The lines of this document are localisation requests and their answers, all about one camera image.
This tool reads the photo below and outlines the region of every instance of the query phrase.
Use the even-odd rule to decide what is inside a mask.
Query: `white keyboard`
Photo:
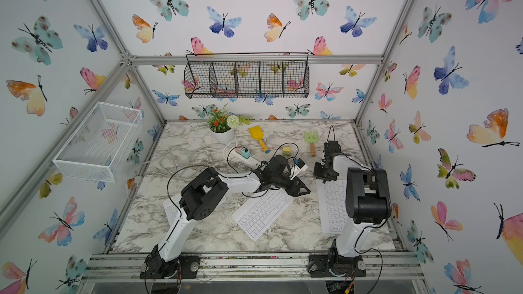
[[[232,218],[256,242],[287,209],[292,200],[292,196],[288,195],[284,189],[269,190],[260,198],[248,199],[232,214]]]

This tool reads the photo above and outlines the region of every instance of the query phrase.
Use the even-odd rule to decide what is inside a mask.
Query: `marble tabletop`
[[[332,234],[322,233],[320,210],[316,189],[316,180],[312,174],[314,162],[322,157],[323,142],[327,140],[330,125],[334,126],[336,140],[339,141],[343,152],[352,154],[356,159],[363,160],[358,141],[349,121],[254,121],[251,126],[259,125],[264,132],[264,142],[271,149],[265,154],[258,143],[251,138],[247,126],[240,126],[235,130],[235,141],[238,146],[251,149],[252,156],[261,161],[269,160],[274,150],[285,142],[295,142],[300,147],[298,154],[309,166],[309,169],[300,173],[299,178],[310,188],[311,193],[294,198],[292,204],[281,214],[256,242],[253,242],[232,219],[235,212],[248,198],[241,193],[227,197],[225,204],[219,206],[209,217],[197,224],[185,242],[183,252],[248,252],[248,251],[323,251],[327,250],[333,239]],[[305,130],[317,130],[320,142],[317,147],[317,157],[309,154],[310,147],[304,141]],[[162,133],[162,137],[153,154],[153,159],[173,150],[178,168],[188,164],[193,150],[199,147],[217,143],[209,130],[207,122],[171,122]],[[296,153],[293,145],[292,154]],[[190,164],[207,164],[215,167],[222,173],[233,173],[223,158],[224,146],[214,145],[202,151],[205,154],[194,154]],[[237,158],[230,158],[232,166],[239,172],[247,171],[248,167]],[[144,175],[142,184],[135,195],[127,219],[125,220],[112,253],[149,253],[154,245],[158,244],[169,230],[169,224],[163,208],[163,201],[167,199],[167,181],[176,171],[170,163],[163,161],[167,173],[159,163],[153,161]],[[203,168],[187,169],[182,176],[195,175]],[[174,177],[169,184],[171,196],[180,193],[181,189],[194,177],[180,179]],[[374,247],[378,250],[394,250],[389,230],[382,227],[372,231],[363,243],[362,249]]]

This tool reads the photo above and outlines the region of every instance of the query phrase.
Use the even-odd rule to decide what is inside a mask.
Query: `orange butterfly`
[[[27,102],[27,113],[36,114],[42,116],[45,112],[45,103],[47,98],[43,94],[42,84],[40,84],[41,76],[38,75],[38,88],[36,85],[21,81],[7,80],[7,88],[12,95],[17,98],[22,99],[23,101],[29,100]]]

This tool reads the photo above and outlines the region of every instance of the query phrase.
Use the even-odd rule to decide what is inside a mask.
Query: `wall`
[[[488,140],[491,138],[492,143],[521,141],[517,132],[523,126],[519,111],[523,56],[515,46],[523,36],[520,22],[523,0],[499,0],[497,16],[483,23],[479,23],[483,21],[481,9],[465,10],[466,2],[417,0],[408,18],[413,35],[396,46],[391,60],[397,63],[397,68],[388,82],[385,83],[383,78],[378,82],[371,97],[372,103],[363,115],[362,128],[365,132],[370,120],[380,135],[375,144],[367,137],[368,146],[375,161],[381,157],[388,173],[391,197],[399,208],[398,221],[402,225],[405,243],[410,250],[416,250],[415,243],[408,240],[409,232],[412,233],[409,226],[414,220],[419,231],[417,238],[423,238],[423,245],[434,259],[433,262],[421,263],[429,288],[434,287],[437,293],[451,293],[458,289],[455,285],[466,285],[460,271],[453,275],[449,273],[450,277],[445,271],[457,268],[457,261],[468,260],[469,271],[467,263],[460,263],[461,271],[471,272],[465,274],[465,278],[470,277],[467,286],[482,286],[478,291],[483,293],[500,292],[500,288],[506,293],[519,292],[523,271],[523,191],[517,177],[520,174],[521,147],[484,146],[491,143]],[[417,28],[425,7],[434,10],[436,5],[442,6],[439,13],[450,13],[451,19],[443,25],[441,36],[431,43],[428,36],[417,37]],[[455,73],[468,83],[450,75],[455,87],[451,86],[447,94],[441,94],[441,81],[435,79],[435,69],[445,66],[443,59],[451,47],[455,47],[455,62],[448,59],[450,70],[442,74],[447,75],[454,68],[453,63],[456,66],[459,63],[458,68],[462,68]],[[409,92],[404,94],[402,74],[409,76],[415,66],[421,68],[421,73],[417,95],[413,99]],[[383,93],[386,100],[392,99],[392,104],[385,109],[387,113],[381,111],[378,104]],[[491,116],[492,126],[485,130],[489,123],[487,116],[499,109],[509,112],[506,134],[504,126],[497,126],[506,121],[501,113],[498,118]],[[424,126],[422,130],[431,136],[429,141],[421,140],[419,144],[414,142],[414,134],[409,131],[409,125],[415,124],[418,111]],[[401,132],[397,139],[401,140],[403,148],[391,153],[385,135],[393,120],[396,121],[396,131]],[[468,135],[470,130],[484,136]],[[480,143],[469,140],[474,138]],[[446,150],[451,164],[458,160],[458,164],[464,164],[458,168],[472,172],[452,172],[461,179],[457,180],[459,188],[447,188],[445,179],[437,177],[440,170],[445,171],[443,176],[447,174],[445,168],[438,167],[442,165],[438,149]],[[412,179],[402,182],[400,173],[405,173],[409,166]],[[410,192],[409,199],[404,196],[407,188],[404,184],[413,182],[419,200]],[[447,238],[431,212],[432,206],[437,211],[438,202],[446,204],[446,222],[441,221],[452,240]],[[503,206],[501,236],[498,235],[500,215],[494,204]],[[439,207],[444,211],[445,206],[440,204]],[[417,245],[417,248],[423,249],[423,245]]]

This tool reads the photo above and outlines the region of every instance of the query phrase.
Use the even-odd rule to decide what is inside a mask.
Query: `blue butterfly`
[[[376,19],[377,17],[371,17],[369,19],[362,19],[361,17],[363,15],[365,15],[365,13],[360,13],[360,15],[356,15],[356,12],[354,11],[354,9],[352,9],[351,6],[347,6],[347,14],[345,15],[345,19],[348,21],[347,24],[343,24],[342,26],[340,26],[340,30],[343,32],[343,33],[347,33],[349,32],[350,30],[352,30],[352,36],[354,36],[355,38],[357,38],[358,36],[360,36],[363,31],[361,30],[361,28],[363,27],[368,27],[372,24],[374,24],[374,22],[376,22]]]
[[[171,106],[177,106],[178,103],[175,101],[180,96],[179,95],[169,95],[169,94],[162,94],[161,92],[154,91],[154,94],[159,96],[159,98],[156,98],[156,101],[158,103],[169,103]]]
[[[234,19],[228,19],[226,20],[227,15],[220,16],[218,12],[210,7],[207,7],[207,11],[209,12],[209,18],[214,21],[214,24],[212,24],[209,28],[214,33],[219,34],[220,31],[223,29],[223,34],[226,35],[226,37],[231,38],[234,36],[234,31],[231,29],[232,27],[238,27],[242,23],[241,17],[236,17]]]
[[[112,231],[116,228],[116,222],[118,221],[118,210],[114,210],[111,216],[111,221],[106,221],[105,227],[101,231],[97,232],[93,239],[101,240],[105,238],[105,245],[109,243],[109,238],[111,237]]]
[[[102,38],[105,36],[104,30],[99,26],[96,30],[93,30],[93,26],[89,26],[89,29],[86,29],[83,26],[74,25],[74,29],[80,33],[80,36],[82,36],[82,39],[87,39],[87,49],[94,53],[96,50],[98,50],[97,45],[100,46],[101,49],[107,50],[107,42],[105,40],[102,40]]]
[[[403,190],[403,195],[405,196],[405,198],[409,199],[411,197],[411,194],[412,194],[412,196],[415,197],[416,200],[421,201],[419,199],[418,193],[416,192],[416,189],[414,188],[415,184],[412,181],[411,164],[409,164],[409,168],[407,168],[407,174],[406,175],[405,175],[404,172],[401,172],[400,179],[401,179],[401,181],[403,183],[405,183],[405,184],[403,184],[405,186],[405,189]]]
[[[441,80],[441,83],[439,84],[439,93],[441,94],[448,94],[449,84],[453,88],[466,88],[469,86],[469,82],[466,79],[454,73],[458,69],[463,68],[458,67],[459,63],[454,66],[455,56],[455,49],[454,46],[452,46],[450,47],[447,56],[443,59],[445,67],[436,67],[434,69],[434,78],[436,81]]]
[[[355,98],[352,98],[352,102],[362,102],[363,99],[365,99],[365,94],[363,93],[362,90],[360,89],[356,89],[356,94],[358,95],[357,97]]]

